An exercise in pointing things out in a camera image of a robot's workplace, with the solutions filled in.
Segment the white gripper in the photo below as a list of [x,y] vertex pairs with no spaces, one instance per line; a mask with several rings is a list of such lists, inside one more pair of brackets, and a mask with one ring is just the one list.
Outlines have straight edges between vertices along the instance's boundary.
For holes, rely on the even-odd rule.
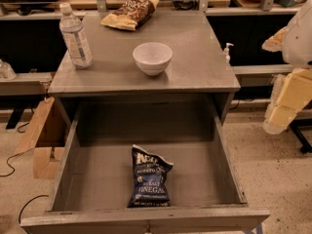
[[282,52],[284,62],[295,67],[292,73],[278,75],[265,112],[263,129],[278,135],[312,100],[312,0],[307,0],[288,25],[262,44],[268,52]]

